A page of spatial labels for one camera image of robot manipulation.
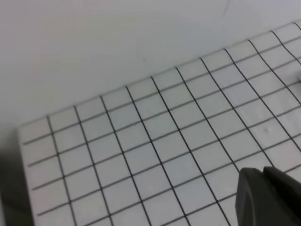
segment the white surface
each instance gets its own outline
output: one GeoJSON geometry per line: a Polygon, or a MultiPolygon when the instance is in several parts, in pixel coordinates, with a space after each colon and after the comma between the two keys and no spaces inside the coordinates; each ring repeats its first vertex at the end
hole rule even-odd
{"type": "MultiPolygon", "coordinates": [[[[296,30],[288,27],[282,29],[295,37],[296,30]]],[[[276,33],[289,39],[282,29],[276,33]]],[[[78,226],[110,226],[111,221],[117,226],[147,226],[149,221],[178,226],[187,220],[192,226],[226,226],[215,198],[236,226],[238,169],[273,164],[300,179],[301,83],[296,76],[301,64],[274,61],[280,77],[285,74],[284,86],[271,71],[252,70],[262,65],[261,58],[248,56],[253,51],[247,43],[229,52],[236,59],[249,57],[237,66],[247,69],[255,90],[234,65],[216,69],[211,77],[203,74],[205,65],[198,60],[179,67],[187,83],[173,69],[162,79],[156,75],[155,83],[148,78],[22,126],[37,226],[74,225],[72,213],[78,226]],[[156,86],[164,90],[157,92],[156,86]],[[78,122],[76,110],[84,121],[78,122]]],[[[270,52],[275,49],[265,57],[274,59],[270,52]]],[[[229,59],[222,50],[204,61],[216,68],[229,59]]]]}
{"type": "Polygon", "coordinates": [[[3,1],[0,147],[13,145],[20,123],[299,19],[300,11],[298,0],[3,1]]]}

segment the black plastic object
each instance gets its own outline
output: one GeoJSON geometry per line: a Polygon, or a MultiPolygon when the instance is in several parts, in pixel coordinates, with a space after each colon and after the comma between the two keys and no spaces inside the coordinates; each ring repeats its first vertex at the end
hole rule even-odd
{"type": "Polygon", "coordinates": [[[235,207],[239,226],[301,226],[301,184],[274,167],[243,168],[235,207]]]}

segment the white background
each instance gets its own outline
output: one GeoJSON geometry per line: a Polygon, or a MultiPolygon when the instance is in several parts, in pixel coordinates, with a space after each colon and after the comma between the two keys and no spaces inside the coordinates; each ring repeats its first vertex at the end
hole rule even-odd
{"type": "Polygon", "coordinates": [[[0,149],[14,128],[298,19],[299,0],[4,0],[0,149]]]}

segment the calibration checkerboard grid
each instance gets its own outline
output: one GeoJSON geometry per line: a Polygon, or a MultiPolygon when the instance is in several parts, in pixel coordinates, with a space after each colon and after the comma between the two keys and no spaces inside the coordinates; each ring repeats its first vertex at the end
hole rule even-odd
{"type": "Polygon", "coordinates": [[[19,129],[38,226],[237,226],[243,167],[301,179],[301,23],[19,129]]]}

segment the grid square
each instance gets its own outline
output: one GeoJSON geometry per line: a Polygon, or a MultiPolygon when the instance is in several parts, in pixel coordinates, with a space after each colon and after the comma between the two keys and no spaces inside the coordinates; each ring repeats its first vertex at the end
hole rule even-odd
{"type": "Polygon", "coordinates": [[[231,164],[206,176],[217,199],[222,199],[236,192],[238,172],[231,164]]]}
{"type": "Polygon", "coordinates": [[[178,69],[185,80],[208,73],[200,59],[184,64],[178,69]]]}
{"type": "Polygon", "coordinates": [[[65,128],[67,126],[73,125],[78,122],[74,108],[69,108],[62,112],[55,113],[51,115],[50,122],[53,131],[65,128]]]}
{"type": "Polygon", "coordinates": [[[263,101],[268,105],[275,115],[286,112],[299,105],[296,99],[287,89],[269,95],[263,98],[263,101]]]}
{"type": "Polygon", "coordinates": [[[87,140],[92,140],[113,131],[106,114],[82,123],[87,140]]]}
{"type": "Polygon", "coordinates": [[[27,168],[30,188],[40,186],[51,180],[62,177],[57,157],[27,168]]]}
{"type": "Polygon", "coordinates": [[[159,94],[137,101],[136,106],[142,119],[167,111],[159,94]]]}
{"type": "Polygon", "coordinates": [[[148,198],[170,188],[169,182],[161,166],[134,176],[142,199],[148,198]]]}
{"type": "Polygon", "coordinates": [[[171,114],[179,128],[204,119],[203,114],[194,102],[173,109],[171,114]]]}
{"type": "Polygon", "coordinates": [[[250,79],[250,83],[260,96],[283,87],[283,84],[272,72],[250,79]]]}
{"type": "Polygon", "coordinates": [[[230,57],[224,50],[220,50],[206,57],[203,57],[203,61],[210,71],[221,68],[225,65],[232,64],[230,57]]]}
{"type": "Polygon", "coordinates": [[[282,46],[264,52],[261,56],[271,68],[293,60],[293,57],[282,46]]]}
{"type": "Polygon", "coordinates": [[[221,92],[199,99],[198,104],[207,117],[231,109],[230,104],[221,92]]]}
{"type": "Polygon", "coordinates": [[[115,212],[139,201],[132,179],[124,180],[103,190],[110,212],[115,212]]]}
{"type": "Polygon", "coordinates": [[[206,121],[182,130],[190,149],[195,149],[216,140],[216,136],[206,121]]]}
{"type": "Polygon", "coordinates": [[[182,218],[173,223],[168,224],[168,226],[188,226],[186,219],[182,218]]]}
{"type": "Polygon", "coordinates": [[[50,128],[46,118],[23,125],[19,131],[22,142],[50,134],[50,128]]]}
{"type": "Polygon", "coordinates": [[[174,186],[200,175],[190,154],[168,161],[164,163],[164,167],[174,186]]]}
{"type": "Polygon", "coordinates": [[[239,168],[239,170],[241,170],[243,167],[250,167],[263,171],[263,167],[271,166],[271,164],[267,157],[262,152],[259,152],[256,155],[252,155],[246,159],[236,162],[236,166],[239,168]]]}
{"type": "Polygon", "coordinates": [[[128,87],[134,100],[145,97],[152,93],[157,93],[156,86],[151,78],[134,83],[128,87]]]}
{"type": "Polygon", "coordinates": [[[47,214],[38,216],[36,219],[39,226],[74,226],[69,206],[63,206],[47,214]]]}
{"type": "Polygon", "coordinates": [[[281,128],[276,119],[271,119],[258,126],[252,127],[251,132],[262,148],[270,147],[278,142],[288,139],[287,134],[281,128]]]}
{"type": "Polygon", "coordinates": [[[237,66],[247,79],[269,71],[268,66],[259,55],[239,62],[237,66]]]}
{"type": "Polygon", "coordinates": [[[141,204],[126,209],[112,217],[115,226],[148,226],[141,204]]]}
{"type": "Polygon", "coordinates": [[[163,91],[162,96],[168,108],[173,108],[192,100],[192,97],[189,91],[186,89],[185,85],[180,85],[172,89],[163,91]]]}
{"type": "Polygon", "coordinates": [[[68,201],[63,181],[51,183],[48,186],[32,191],[33,212],[38,214],[68,201]]]}
{"type": "Polygon", "coordinates": [[[301,67],[298,61],[293,61],[280,68],[275,69],[274,72],[286,85],[289,85],[299,80],[298,76],[300,75],[300,69],[301,67]]]}
{"type": "Polygon", "coordinates": [[[301,132],[301,108],[297,108],[287,114],[280,116],[278,119],[286,131],[295,136],[301,132]]]}
{"type": "Polygon", "coordinates": [[[246,81],[225,89],[224,93],[234,107],[258,98],[246,81]]]}
{"type": "Polygon", "coordinates": [[[147,200],[144,204],[154,226],[159,226],[182,215],[181,208],[172,191],[147,200]]]}
{"type": "Polygon", "coordinates": [[[202,97],[209,93],[218,91],[218,87],[210,75],[205,75],[195,80],[189,81],[187,86],[195,98],[202,97]]]}
{"type": "Polygon", "coordinates": [[[192,212],[214,202],[214,198],[204,180],[198,178],[175,189],[185,213],[192,212]]]}
{"type": "Polygon", "coordinates": [[[209,119],[209,122],[219,137],[224,137],[245,128],[233,110],[213,117],[209,119]]]}
{"type": "Polygon", "coordinates": [[[93,98],[82,104],[79,104],[76,106],[76,109],[79,113],[80,120],[86,120],[105,112],[100,97],[93,98]]]}
{"type": "Polygon", "coordinates": [[[130,176],[122,155],[96,165],[97,174],[102,186],[114,183],[130,176]]]}
{"type": "Polygon", "coordinates": [[[164,134],[177,130],[169,113],[159,115],[144,122],[151,139],[156,139],[164,134]]]}
{"type": "Polygon", "coordinates": [[[132,173],[137,173],[159,164],[159,160],[151,144],[146,144],[127,152],[126,158],[132,173]]]}
{"type": "Polygon", "coordinates": [[[117,132],[117,136],[124,151],[149,141],[142,123],[117,132]]]}
{"type": "Polygon", "coordinates": [[[54,137],[59,152],[85,143],[83,133],[79,125],[57,132],[54,137]]]}
{"type": "Polygon", "coordinates": [[[226,217],[230,222],[231,226],[238,226],[236,210],[235,210],[235,201],[236,201],[236,196],[233,196],[220,202],[220,205],[224,210],[224,213],[226,214],[226,217]]]}
{"type": "Polygon", "coordinates": [[[55,146],[51,136],[39,139],[23,146],[23,161],[30,164],[55,155],[55,146]]]}
{"type": "Polygon", "coordinates": [[[247,130],[223,139],[222,143],[233,160],[240,159],[260,150],[247,130]]]}
{"type": "Polygon", "coordinates": [[[64,174],[92,165],[87,146],[81,146],[60,155],[64,174]]]}
{"type": "Polygon", "coordinates": [[[182,79],[176,69],[168,70],[167,72],[158,74],[153,77],[159,90],[171,87],[175,84],[182,83],[182,79]]]}
{"type": "Polygon", "coordinates": [[[104,220],[97,221],[94,224],[91,224],[90,226],[111,226],[110,219],[105,218],[104,220]]]}
{"type": "Polygon", "coordinates": [[[261,100],[253,101],[236,109],[247,126],[252,126],[273,117],[261,100]]]}
{"type": "Polygon", "coordinates": [[[115,129],[120,129],[140,120],[133,104],[111,111],[109,115],[115,129]]]}
{"type": "Polygon", "coordinates": [[[282,42],[286,42],[301,36],[300,29],[293,23],[278,28],[274,32],[282,42]]]}
{"type": "Polygon", "coordinates": [[[180,154],[188,152],[188,148],[179,132],[154,141],[154,146],[162,161],[166,161],[180,154]]]}
{"type": "Polygon", "coordinates": [[[301,39],[285,44],[285,47],[296,57],[301,57],[301,39]]]}
{"type": "Polygon", "coordinates": [[[266,153],[275,167],[282,171],[301,163],[301,153],[291,140],[268,149],[266,153]]]}
{"type": "Polygon", "coordinates": [[[211,74],[221,88],[245,80],[234,65],[212,72],[211,74]]]}
{"type": "Polygon", "coordinates": [[[298,167],[292,171],[287,173],[290,177],[294,178],[295,180],[301,182],[301,167],[298,167]]]}
{"type": "Polygon", "coordinates": [[[234,61],[238,61],[250,55],[256,54],[255,49],[248,41],[244,41],[234,46],[228,47],[227,50],[234,61]]]}
{"type": "Polygon", "coordinates": [[[79,199],[72,206],[78,225],[91,223],[108,214],[100,192],[79,199]]]}
{"type": "Polygon", "coordinates": [[[194,151],[193,155],[204,173],[230,163],[229,157],[218,142],[194,151]]]}
{"type": "Polygon", "coordinates": [[[108,110],[132,102],[126,88],[103,95],[103,101],[108,110]]]}
{"type": "Polygon", "coordinates": [[[114,155],[121,154],[115,134],[90,142],[88,145],[94,162],[99,162],[114,155]]]}
{"type": "Polygon", "coordinates": [[[252,43],[256,46],[259,52],[268,48],[279,45],[279,41],[272,32],[267,32],[263,35],[251,39],[252,43]]]}
{"type": "Polygon", "coordinates": [[[221,210],[217,204],[212,205],[204,210],[198,211],[188,216],[191,226],[210,225],[223,226],[228,225],[221,210]]]}
{"type": "Polygon", "coordinates": [[[66,177],[66,183],[72,200],[100,189],[93,167],[66,177]]]}

